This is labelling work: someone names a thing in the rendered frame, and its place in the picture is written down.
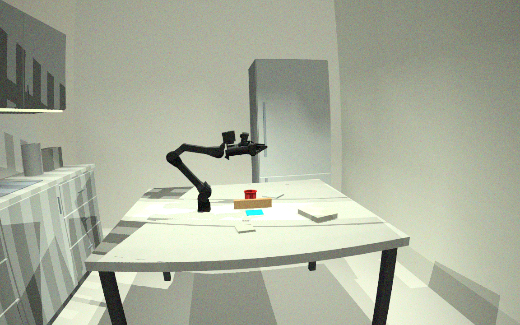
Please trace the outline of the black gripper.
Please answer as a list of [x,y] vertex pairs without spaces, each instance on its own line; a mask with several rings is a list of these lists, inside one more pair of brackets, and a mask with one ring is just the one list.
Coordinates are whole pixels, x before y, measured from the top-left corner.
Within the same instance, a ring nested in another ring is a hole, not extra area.
[[237,144],[237,155],[249,154],[250,156],[257,155],[259,152],[268,148],[265,144],[256,144],[250,140],[248,141],[248,145],[240,145]]

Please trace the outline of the light wooden beam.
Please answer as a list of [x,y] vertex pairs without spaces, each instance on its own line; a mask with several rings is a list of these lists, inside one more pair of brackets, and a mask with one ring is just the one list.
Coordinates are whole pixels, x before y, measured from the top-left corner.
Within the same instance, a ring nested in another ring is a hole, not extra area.
[[272,198],[249,198],[234,200],[234,209],[254,209],[272,207]]

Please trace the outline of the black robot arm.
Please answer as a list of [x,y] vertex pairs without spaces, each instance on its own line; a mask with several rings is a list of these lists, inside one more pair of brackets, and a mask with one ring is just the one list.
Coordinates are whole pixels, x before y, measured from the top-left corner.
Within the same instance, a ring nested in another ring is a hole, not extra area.
[[[210,202],[209,198],[211,197],[211,186],[205,181],[204,183],[200,181],[199,178],[193,172],[190,171],[189,168],[182,163],[180,155],[183,152],[196,152],[196,153],[204,153],[212,157],[221,158],[224,156],[225,144],[233,144],[235,140],[235,132],[222,132],[223,143],[220,146],[197,146],[183,143],[179,148],[175,151],[171,151],[167,154],[167,161],[171,165],[178,168],[182,174],[186,176],[186,178],[193,183],[198,192],[197,200],[198,200],[198,213],[210,212]],[[241,141],[240,145],[248,145],[248,132],[243,132],[240,134]],[[227,149],[225,150],[225,157],[229,160],[229,156],[237,156],[237,145],[227,145]]]

